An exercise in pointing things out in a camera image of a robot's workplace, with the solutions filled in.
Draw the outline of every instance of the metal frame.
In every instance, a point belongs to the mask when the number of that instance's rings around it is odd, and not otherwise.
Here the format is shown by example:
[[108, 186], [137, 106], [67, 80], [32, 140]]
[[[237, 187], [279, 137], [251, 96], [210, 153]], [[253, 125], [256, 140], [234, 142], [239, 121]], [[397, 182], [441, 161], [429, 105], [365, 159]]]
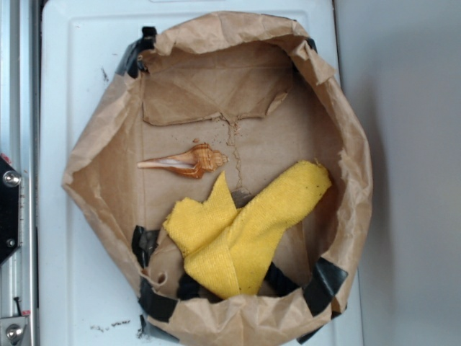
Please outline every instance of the metal frame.
[[0, 0], [0, 151], [11, 159], [13, 168], [22, 176], [20, 248], [0, 268], [0, 326], [6, 329], [11, 318], [18, 320], [18, 315], [23, 315], [30, 334], [30, 341], [18, 344], [24, 346], [38, 345], [36, 187], [40, 7], [41, 1]]

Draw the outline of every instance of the screw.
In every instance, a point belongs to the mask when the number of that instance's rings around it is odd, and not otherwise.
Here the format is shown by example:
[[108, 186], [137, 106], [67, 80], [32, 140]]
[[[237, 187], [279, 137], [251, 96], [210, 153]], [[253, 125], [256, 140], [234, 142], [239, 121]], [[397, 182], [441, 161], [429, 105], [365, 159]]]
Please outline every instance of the screw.
[[7, 171], [3, 174], [3, 183], [7, 187], [16, 187], [21, 182], [21, 176], [15, 171]]
[[8, 247], [14, 247], [14, 245], [16, 245], [16, 241], [15, 241], [14, 239], [8, 239], [8, 240], [6, 241], [6, 245], [7, 245]]
[[12, 345], [17, 345], [17, 343], [22, 339], [22, 328], [17, 324], [11, 324], [8, 328], [6, 328], [6, 337]]

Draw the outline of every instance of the yellow towel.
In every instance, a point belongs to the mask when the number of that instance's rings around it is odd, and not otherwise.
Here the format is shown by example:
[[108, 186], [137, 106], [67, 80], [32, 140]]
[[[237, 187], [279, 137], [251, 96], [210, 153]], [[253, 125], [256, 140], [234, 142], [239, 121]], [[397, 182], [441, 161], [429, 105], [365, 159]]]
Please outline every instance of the yellow towel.
[[221, 298], [257, 294], [283, 232], [302, 221], [330, 186], [323, 166], [300, 161], [236, 209], [223, 172], [208, 200], [176, 203], [164, 228], [186, 272], [208, 290]]

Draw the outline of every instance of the seashell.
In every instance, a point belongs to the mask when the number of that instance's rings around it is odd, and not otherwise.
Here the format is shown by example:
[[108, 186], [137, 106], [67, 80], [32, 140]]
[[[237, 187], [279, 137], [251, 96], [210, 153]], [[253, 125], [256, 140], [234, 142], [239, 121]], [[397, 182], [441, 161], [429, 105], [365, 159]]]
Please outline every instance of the seashell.
[[182, 154], [138, 162], [138, 168], [163, 168], [185, 177], [200, 179], [205, 172], [213, 172], [227, 161], [226, 155], [202, 143]]

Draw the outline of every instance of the brown paper bag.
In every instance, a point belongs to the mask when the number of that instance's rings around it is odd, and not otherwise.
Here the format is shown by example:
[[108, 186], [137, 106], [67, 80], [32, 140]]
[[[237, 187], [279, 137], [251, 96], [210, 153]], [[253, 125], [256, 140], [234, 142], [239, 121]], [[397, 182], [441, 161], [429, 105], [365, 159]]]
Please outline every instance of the brown paper bag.
[[[370, 153], [334, 69], [308, 38], [296, 21], [235, 12], [160, 35], [145, 30], [72, 151], [63, 187], [157, 335], [185, 345], [280, 345], [306, 340], [346, 308], [370, 222]], [[197, 140], [229, 162], [200, 180], [136, 167]], [[181, 255], [163, 231], [146, 230], [161, 229], [176, 201], [205, 200], [222, 170], [231, 190], [256, 195], [301, 159], [322, 163], [333, 187], [274, 258], [300, 287], [282, 297], [263, 285], [257, 296], [179, 300]]]

